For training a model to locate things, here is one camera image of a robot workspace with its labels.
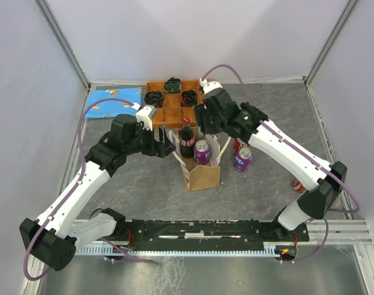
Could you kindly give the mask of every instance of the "blue cloth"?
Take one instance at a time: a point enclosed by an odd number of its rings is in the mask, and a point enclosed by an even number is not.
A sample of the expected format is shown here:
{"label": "blue cloth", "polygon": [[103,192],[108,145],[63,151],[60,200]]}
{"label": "blue cloth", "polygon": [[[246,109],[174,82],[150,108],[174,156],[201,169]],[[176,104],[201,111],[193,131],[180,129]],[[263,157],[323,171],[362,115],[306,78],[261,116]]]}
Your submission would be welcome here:
{"label": "blue cloth", "polygon": [[[111,90],[95,90],[89,94],[87,98],[86,108],[97,100],[103,98],[122,98],[132,103],[142,105],[143,89],[139,88],[123,88]],[[85,116],[86,119],[99,119],[99,118],[114,118],[119,114],[135,115],[136,110],[131,108],[128,104],[121,101],[104,101],[97,104],[89,110]]]}

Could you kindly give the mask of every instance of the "cola bottle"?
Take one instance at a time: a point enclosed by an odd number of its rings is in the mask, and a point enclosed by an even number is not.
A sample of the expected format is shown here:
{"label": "cola bottle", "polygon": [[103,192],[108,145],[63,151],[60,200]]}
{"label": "cola bottle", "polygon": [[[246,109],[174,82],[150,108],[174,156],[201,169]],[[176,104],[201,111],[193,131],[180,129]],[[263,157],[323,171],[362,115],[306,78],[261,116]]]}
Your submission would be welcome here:
{"label": "cola bottle", "polygon": [[180,131],[180,152],[181,156],[187,159],[193,157],[193,145],[195,144],[195,137],[190,122],[189,118],[183,118],[182,129]]}

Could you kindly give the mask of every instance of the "gray floor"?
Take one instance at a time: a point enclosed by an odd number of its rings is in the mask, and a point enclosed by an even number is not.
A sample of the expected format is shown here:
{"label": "gray floor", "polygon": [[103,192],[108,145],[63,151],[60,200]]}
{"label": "gray floor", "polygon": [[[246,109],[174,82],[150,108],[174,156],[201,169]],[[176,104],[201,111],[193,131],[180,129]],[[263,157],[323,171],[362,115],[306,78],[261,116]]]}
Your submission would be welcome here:
{"label": "gray floor", "polygon": [[[303,84],[247,84],[249,102],[269,115],[276,125],[312,153],[327,158]],[[239,85],[224,88],[238,103],[245,101]],[[111,119],[88,121],[85,152],[109,130]],[[227,136],[220,135],[225,142]],[[180,165],[165,159],[129,156],[92,197],[79,218],[88,218],[96,208],[111,207],[136,219],[273,219],[279,210],[299,197],[291,187],[293,176],[273,159],[254,149],[254,160],[245,173],[233,168],[231,145],[221,160],[220,186],[186,192]],[[329,213],[331,219],[343,214]]]}
{"label": "gray floor", "polygon": [[[238,85],[226,85],[232,98],[244,101]],[[303,84],[250,84],[249,100],[290,137],[326,158],[312,107]],[[85,152],[111,120],[90,120]],[[173,156],[133,155],[90,200],[80,214],[112,207],[127,218],[273,219],[298,198],[292,175],[269,156],[254,150],[248,172],[232,166],[232,147],[221,161],[221,185],[187,193]],[[328,214],[342,219],[343,214]],[[298,246],[298,257],[316,247]],[[308,262],[281,265],[273,258],[154,257],[158,264],[112,265],[101,257],[76,256],[62,272],[50,272],[38,294],[366,294],[352,246],[326,246]]]}
{"label": "gray floor", "polygon": [[[300,255],[312,250],[298,247]],[[292,265],[273,258],[148,258],[158,263],[112,265],[100,256],[76,256],[42,279],[38,295],[367,294],[352,246],[327,246]]]}

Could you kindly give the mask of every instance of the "white wall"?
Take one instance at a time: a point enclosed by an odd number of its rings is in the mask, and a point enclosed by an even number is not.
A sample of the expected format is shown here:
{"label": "white wall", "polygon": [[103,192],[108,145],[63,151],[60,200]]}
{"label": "white wall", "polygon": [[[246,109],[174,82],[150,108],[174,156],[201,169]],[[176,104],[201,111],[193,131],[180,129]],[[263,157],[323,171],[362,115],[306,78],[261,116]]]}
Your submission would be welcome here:
{"label": "white wall", "polygon": [[84,88],[32,0],[0,0],[0,294],[23,281],[19,225],[58,194]]}
{"label": "white wall", "polygon": [[360,1],[312,89],[374,241],[374,0]]}
{"label": "white wall", "polygon": [[[308,74],[348,0],[48,0],[92,82]],[[235,81],[226,70],[221,81]]]}

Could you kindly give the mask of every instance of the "wooden box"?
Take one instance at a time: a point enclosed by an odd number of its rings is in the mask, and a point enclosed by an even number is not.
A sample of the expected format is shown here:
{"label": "wooden box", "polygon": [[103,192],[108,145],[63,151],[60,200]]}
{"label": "wooden box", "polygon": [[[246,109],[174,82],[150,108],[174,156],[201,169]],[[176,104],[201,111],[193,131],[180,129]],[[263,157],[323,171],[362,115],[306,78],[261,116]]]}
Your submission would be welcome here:
{"label": "wooden box", "polygon": [[[161,91],[164,93],[163,84],[166,81],[148,82],[146,93],[151,91]],[[162,108],[157,108],[157,113],[152,119],[154,128],[165,126],[167,129],[182,128],[182,119],[188,117],[191,120],[191,127],[196,127],[197,121],[191,106],[181,106],[181,94],[186,90],[193,90],[197,93],[198,104],[203,102],[203,94],[199,92],[199,80],[181,81],[180,93],[164,94]]]}

